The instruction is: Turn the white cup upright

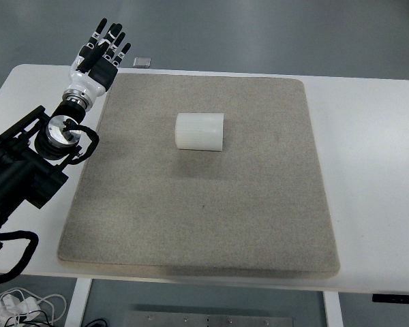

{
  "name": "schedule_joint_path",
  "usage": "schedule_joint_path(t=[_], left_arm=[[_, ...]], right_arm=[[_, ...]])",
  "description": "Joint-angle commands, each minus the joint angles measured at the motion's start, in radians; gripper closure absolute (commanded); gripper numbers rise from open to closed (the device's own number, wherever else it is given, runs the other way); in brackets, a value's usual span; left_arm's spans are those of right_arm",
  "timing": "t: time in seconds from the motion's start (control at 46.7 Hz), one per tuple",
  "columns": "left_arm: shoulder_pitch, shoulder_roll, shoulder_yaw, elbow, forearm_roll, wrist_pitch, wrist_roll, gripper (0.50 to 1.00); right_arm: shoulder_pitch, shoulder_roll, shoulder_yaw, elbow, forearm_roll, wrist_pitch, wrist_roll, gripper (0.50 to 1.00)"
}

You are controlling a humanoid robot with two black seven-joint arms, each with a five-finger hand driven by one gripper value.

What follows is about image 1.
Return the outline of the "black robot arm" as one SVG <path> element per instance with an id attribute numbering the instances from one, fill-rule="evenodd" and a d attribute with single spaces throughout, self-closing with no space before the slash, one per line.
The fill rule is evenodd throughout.
<path id="1" fill-rule="evenodd" d="M 100 138 L 82 125 L 85 115 L 63 100 L 51 115 L 38 106 L 0 135 L 0 229 L 24 201 L 43 207 L 67 181 L 65 167 L 93 154 Z"/>

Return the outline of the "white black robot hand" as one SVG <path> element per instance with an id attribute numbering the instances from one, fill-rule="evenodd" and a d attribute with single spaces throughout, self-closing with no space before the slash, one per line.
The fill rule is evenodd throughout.
<path id="1" fill-rule="evenodd" d="M 63 93 L 64 101 L 77 103 L 86 111 L 112 86 L 131 47 L 124 42 L 122 24 L 107 24 L 103 18 L 79 50 L 69 71 L 70 85 Z"/>

